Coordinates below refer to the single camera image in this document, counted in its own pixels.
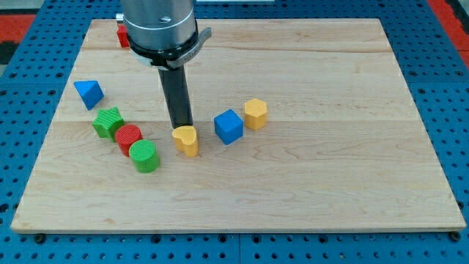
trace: toy block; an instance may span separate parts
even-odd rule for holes
[[[267,104],[256,98],[244,103],[244,125],[258,130],[267,122]]]
[[[185,155],[192,158],[199,152],[197,131],[192,125],[180,126],[173,130],[173,139],[176,148],[184,151]]]
[[[129,156],[129,149],[133,143],[137,142],[140,139],[143,139],[141,136],[140,128],[136,125],[123,125],[116,131],[116,135],[114,137],[116,139],[117,144],[119,145],[119,149],[125,156]]]
[[[224,144],[230,144],[243,136],[243,120],[233,110],[225,111],[213,121],[215,133]]]
[[[115,133],[123,125],[125,125],[125,123],[117,107],[99,110],[95,121],[93,121],[93,127],[97,135],[100,138],[109,138],[112,142],[116,141],[114,138]]]
[[[95,107],[104,97],[103,91],[97,81],[76,81],[73,85],[75,85],[78,94],[88,110]]]
[[[152,172],[160,166],[160,156],[158,156],[155,144],[150,140],[142,139],[133,143],[129,154],[138,172]]]
[[[127,38],[127,28],[125,25],[118,25],[117,37],[119,38],[120,46],[122,48],[129,47],[129,39]]]

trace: yellow heart-shaped block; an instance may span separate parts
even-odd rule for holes
[[[184,125],[173,130],[173,139],[176,148],[184,151],[185,155],[192,158],[199,152],[197,131],[192,125]]]

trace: blue pegboard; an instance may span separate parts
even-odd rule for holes
[[[469,72],[425,1],[196,5],[197,18],[380,18],[468,220]],[[0,263],[467,263],[468,230],[412,234],[18,235],[13,213],[93,18],[118,0],[46,0],[0,78]]]

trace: green star block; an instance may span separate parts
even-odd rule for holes
[[[98,110],[97,117],[93,121],[93,127],[96,130],[97,135],[100,138],[109,138],[112,142],[115,142],[114,134],[117,129],[124,125],[124,120],[120,116],[119,109],[117,107]]]

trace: green block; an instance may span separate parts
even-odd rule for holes
[[[129,149],[129,156],[139,172],[152,172],[160,165],[160,156],[155,144],[150,140],[142,139],[133,143]]]
[[[112,142],[116,141],[114,135],[123,125],[125,125],[125,122],[120,116],[119,109],[117,109],[117,107],[98,110],[97,117],[95,121],[93,121],[93,127],[95,128],[97,135],[100,138],[109,138]]]

